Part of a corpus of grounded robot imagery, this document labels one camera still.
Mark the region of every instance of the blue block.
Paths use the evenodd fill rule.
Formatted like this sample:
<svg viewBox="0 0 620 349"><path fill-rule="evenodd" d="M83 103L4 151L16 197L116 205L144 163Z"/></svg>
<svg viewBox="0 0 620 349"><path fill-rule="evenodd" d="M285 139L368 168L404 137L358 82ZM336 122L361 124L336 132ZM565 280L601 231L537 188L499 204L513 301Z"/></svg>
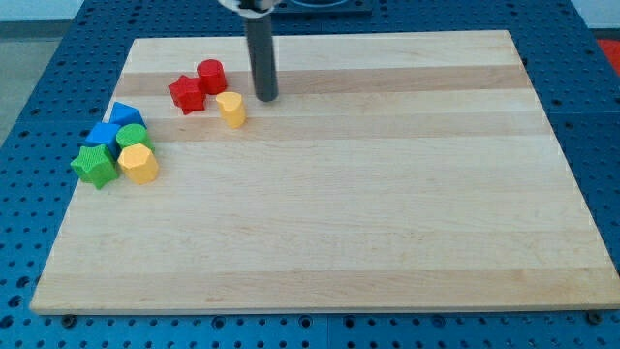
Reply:
<svg viewBox="0 0 620 349"><path fill-rule="evenodd" d="M84 142L87 146L97 146L99 144L104 144L108 147L109 152L112 154L114 159L118 158L118 154L120 154L120 148L116 143L116 134L120 130L120 125L113 123L105 123L105 122L97 122L95 127L90 130L88 137L86 137L86 141Z"/></svg>
<svg viewBox="0 0 620 349"><path fill-rule="evenodd" d="M109 122L120 126L137 123L146 127L139 110L134 107L124 105L120 102L114 102L114 106L112 106L112 113L109 117Z"/></svg>

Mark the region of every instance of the yellow hexagonal block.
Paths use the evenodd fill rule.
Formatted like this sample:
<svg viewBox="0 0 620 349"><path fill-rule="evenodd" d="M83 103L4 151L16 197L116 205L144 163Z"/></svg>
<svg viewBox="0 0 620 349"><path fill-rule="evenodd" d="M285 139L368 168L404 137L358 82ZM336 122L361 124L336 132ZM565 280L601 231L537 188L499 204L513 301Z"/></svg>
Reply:
<svg viewBox="0 0 620 349"><path fill-rule="evenodd" d="M118 165L135 184L145 184L157 178L159 164L153 151L142 143L123 148L118 156Z"/></svg>
<svg viewBox="0 0 620 349"><path fill-rule="evenodd" d="M215 97L220 114L230 128L239 128L245 122L243 97L236 92L222 92Z"/></svg>

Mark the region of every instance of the blue pegboard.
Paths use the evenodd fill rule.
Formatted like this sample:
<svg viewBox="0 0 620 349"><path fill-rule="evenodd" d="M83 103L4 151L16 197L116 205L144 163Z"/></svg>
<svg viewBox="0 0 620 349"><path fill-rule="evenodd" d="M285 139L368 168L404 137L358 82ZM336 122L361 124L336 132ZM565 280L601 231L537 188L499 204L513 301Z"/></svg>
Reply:
<svg viewBox="0 0 620 349"><path fill-rule="evenodd" d="M509 29L620 267L620 81L569 0L375 0L371 14L278 16L278 34ZM202 0L86 0L0 149L0 348L618 348L620 312L40 317L30 302L138 37L242 35Z"/></svg>

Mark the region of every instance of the wooden board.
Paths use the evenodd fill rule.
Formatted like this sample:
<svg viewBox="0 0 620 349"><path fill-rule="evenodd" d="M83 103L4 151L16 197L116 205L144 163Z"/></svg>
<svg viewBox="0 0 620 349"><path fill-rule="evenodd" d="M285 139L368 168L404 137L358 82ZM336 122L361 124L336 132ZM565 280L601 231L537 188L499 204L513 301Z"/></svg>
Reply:
<svg viewBox="0 0 620 349"><path fill-rule="evenodd" d="M161 173L80 183L42 314L613 308L620 281L506 31L276 38L281 96L243 38L136 40L112 101ZM220 59L249 119L167 85Z"/></svg>

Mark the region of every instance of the red star-shaped block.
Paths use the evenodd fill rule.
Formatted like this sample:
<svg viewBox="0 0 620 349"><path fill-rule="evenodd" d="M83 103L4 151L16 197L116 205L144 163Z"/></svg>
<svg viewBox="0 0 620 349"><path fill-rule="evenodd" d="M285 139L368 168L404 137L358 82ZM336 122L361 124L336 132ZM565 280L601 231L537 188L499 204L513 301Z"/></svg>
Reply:
<svg viewBox="0 0 620 349"><path fill-rule="evenodd" d="M200 78L188 78L182 75L176 82L168 86L174 104L183 109L187 115L192 111L204 111L206 95L201 90Z"/></svg>

